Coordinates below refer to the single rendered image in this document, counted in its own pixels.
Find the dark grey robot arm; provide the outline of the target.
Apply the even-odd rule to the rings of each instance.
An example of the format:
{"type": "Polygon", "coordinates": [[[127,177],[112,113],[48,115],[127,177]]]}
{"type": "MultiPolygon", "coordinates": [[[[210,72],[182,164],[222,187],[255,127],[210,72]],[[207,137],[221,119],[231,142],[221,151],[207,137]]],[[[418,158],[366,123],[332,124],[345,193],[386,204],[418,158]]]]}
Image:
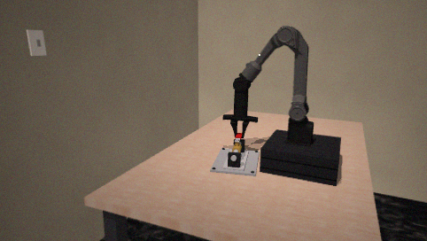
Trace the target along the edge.
{"type": "Polygon", "coordinates": [[[280,27],[255,61],[250,61],[250,63],[246,64],[245,70],[233,82],[235,90],[234,106],[248,106],[248,89],[251,87],[251,82],[261,72],[262,64],[272,52],[284,45],[288,46],[295,53],[293,97],[289,111],[291,119],[289,118],[288,136],[285,143],[310,146],[313,141],[314,123],[306,117],[309,111],[306,102],[309,48],[302,34],[295,27],[280,27]]]}

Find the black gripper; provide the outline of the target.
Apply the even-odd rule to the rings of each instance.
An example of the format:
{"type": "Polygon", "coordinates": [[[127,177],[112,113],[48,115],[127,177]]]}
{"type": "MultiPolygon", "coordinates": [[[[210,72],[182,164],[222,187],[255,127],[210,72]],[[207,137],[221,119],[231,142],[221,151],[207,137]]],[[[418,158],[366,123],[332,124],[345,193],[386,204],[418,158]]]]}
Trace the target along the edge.
{"type": "Polygon", "coordinates": [[[245,137],[245,131],[249,122],[258,122],[258,117],[252,117],[247,115],[247,107],[236,107],[234,106],[234,114],[223,114],[224,120],[231,120],[230,124],[233,128],[234,135],[237,135],[237,121],[243,121],[243,132],[242,138],[245,137]]]}

